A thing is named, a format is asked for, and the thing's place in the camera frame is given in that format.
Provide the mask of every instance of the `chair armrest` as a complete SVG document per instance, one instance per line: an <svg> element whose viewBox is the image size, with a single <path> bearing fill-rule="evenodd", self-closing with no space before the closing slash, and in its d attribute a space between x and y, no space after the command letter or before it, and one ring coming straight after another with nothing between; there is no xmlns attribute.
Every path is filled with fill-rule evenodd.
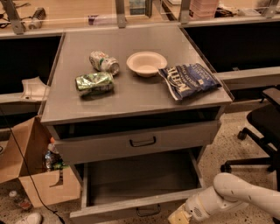
<svg viewBox="0 0 280 224"><path fill-rule="evenodd" d="M262 95L278 109L280 109L280 90L274 87L262 91Z"/></svg>

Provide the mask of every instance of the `shoe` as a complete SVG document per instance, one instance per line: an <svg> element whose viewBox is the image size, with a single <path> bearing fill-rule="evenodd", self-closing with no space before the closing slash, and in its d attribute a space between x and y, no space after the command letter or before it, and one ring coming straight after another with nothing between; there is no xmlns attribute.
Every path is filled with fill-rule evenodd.
<svg viewBox="0 0 280 224"><path fill-rule="evenodd" d="M42 216L39 213L31 213L30 215L18 220L16 224L40 224Z"/></svg>

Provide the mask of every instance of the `open drawer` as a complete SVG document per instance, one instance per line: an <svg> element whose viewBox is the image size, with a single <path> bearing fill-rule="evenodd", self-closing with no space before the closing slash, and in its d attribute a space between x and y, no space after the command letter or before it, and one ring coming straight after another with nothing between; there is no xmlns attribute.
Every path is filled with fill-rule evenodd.
<svg viewBox="0 0 280 224"><path fill-rule="evenodd" d="M126 158L160 151L205 146L214 140L220 121L196 122L155 129L116 132L56 141L68 164Z"/></svg>
<svg viewBox="0 0 280 224"><path fill-rule="evenodd" d="M81 210L70 213L70 218L74 223L93 224L177 209L204 187L192 153L197 150L85 164Z"/></svg>

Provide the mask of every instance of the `gray tabletop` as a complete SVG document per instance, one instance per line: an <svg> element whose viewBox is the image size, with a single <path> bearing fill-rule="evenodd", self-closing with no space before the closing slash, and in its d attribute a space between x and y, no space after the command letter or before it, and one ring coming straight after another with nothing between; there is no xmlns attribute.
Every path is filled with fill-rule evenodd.
<svg viewBox="0 0 280 224"><path fill-rule="evenodd" d="M117 58L121 70L114 76L114 91L85 100L78 96L74 80L95 71L88 59L92 51L103 51ZM162 54L168 67L187 63L205 66L176 24L69 32L62 45L41 122L45 125L77 123L226 105L232 101L223 87L193 99L175 101L163 78L143 78L129 70L127 58L141 51Z"/></svg>

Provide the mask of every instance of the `drawer handle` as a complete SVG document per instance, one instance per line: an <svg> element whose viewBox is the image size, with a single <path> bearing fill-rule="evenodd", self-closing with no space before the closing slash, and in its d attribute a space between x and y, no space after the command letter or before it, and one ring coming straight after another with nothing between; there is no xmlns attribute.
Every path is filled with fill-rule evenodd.
<svg viewBox="0 0 280 224"><path fill-rule="evenodd" d="M157 204L157 211L152 212L152 213L140 213L139 208L136 209L137 215L139 217L146 217L146 216L151 216L151 215L156 215L156 214L160 214L161 208L160 205Z"/></svg>
<svg viewBox="0 0 280 224"><path fill-rule="evenodd" d="M155 144L157 142L157 139L153 137L151 140L147 141L140 141L140 142L133 142L133 140L129 140L129 143L132 147L141 147L141 146L146 146L146 145L151 145Z"/></svg>

